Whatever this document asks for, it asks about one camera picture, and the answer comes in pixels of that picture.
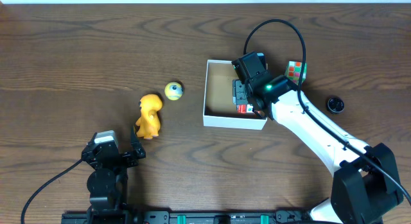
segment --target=yellow and white ball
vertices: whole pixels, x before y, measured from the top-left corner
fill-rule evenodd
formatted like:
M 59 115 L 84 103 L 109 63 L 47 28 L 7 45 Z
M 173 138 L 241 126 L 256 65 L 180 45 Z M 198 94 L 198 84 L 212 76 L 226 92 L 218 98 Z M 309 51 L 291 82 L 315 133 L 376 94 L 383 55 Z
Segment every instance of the yellow and white ball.
M 167 84 L 166 88 L 164 89 L 164 92 L 166 93 L 166 96 L 170 100 L 178 100 L 182 96 L 184 89 L 182 88 L 181 84 L 177 82 L 171 82 Z

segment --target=brown wood surface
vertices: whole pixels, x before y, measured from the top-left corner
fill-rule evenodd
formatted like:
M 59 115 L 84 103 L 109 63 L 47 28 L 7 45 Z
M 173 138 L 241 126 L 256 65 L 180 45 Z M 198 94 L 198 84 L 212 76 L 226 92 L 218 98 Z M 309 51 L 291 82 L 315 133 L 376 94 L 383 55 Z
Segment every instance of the brown wood surface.
M 160 136 L 143 140 L 147 158 L 129 169 L 130 203 L 189 210 L 311 207 L 332 177 L 293 133 L 275 122 L 262 131 L 207 128 L 202 107 L 208 59 L 234 60 L 253 27 L 274 17 L 294 23 L 307 46 L 303 90 L 332 119 L 396 155 L 411 190 L 411 7 L 409 4 L 3 5 L 0 12 L 0 223 L 18 223 L 45 181 L 80 158 L 94 132 L 115 130 L 129 148 L 138 101 L 181 81 L 166 100 Z M 249 50 L 276 73 L 301 59 L 297 36 L 269 25 Z M 27 223 L 60 223 L 89 206 L 86 163 L 31 203 Z M 409 223 L 407 202 L 384 216 Z

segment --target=stuffed animal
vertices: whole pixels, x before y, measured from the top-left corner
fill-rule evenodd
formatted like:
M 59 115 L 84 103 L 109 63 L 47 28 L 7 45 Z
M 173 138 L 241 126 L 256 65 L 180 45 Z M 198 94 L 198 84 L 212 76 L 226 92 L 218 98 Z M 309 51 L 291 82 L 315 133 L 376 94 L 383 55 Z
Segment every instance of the stuffed animal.
M 141 117 L 136 122 L 136 125 L 140 126 L 137 137 L 153 139 L 159 136 L 160 120 L 157 112 L 161 107 L 161 99 L 155 94 L 145 95 L 140 99 Z

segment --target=open box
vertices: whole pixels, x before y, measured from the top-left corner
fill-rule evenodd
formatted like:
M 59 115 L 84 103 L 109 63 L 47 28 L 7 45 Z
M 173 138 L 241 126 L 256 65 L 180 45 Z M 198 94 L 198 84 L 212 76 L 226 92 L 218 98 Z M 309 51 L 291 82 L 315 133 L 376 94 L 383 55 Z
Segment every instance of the open box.
M 255 114 L 241 114 L 232 103 L 232 81 L 238 76 L 231 61 L 208 60 L 205 76 L 204 126 L 261 130 L 267 118 Z

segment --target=puzzle cube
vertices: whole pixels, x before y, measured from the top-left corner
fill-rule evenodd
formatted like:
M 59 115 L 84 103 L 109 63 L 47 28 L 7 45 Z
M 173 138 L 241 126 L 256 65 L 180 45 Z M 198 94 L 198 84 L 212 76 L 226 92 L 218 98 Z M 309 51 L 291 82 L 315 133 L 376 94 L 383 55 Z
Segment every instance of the puzzle cube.
M 298 80 L 300 78 L 301 71 L 301 62 L 289 61 L 287 69 L 285 70 L 285 76 L 287 76 L 291 81 L 293 81 L 296 85 L 298 85 Z M 304 66 L 304 74 L 302 76 L 302 81 L 306 79 L 307 73 L 307 63 Z

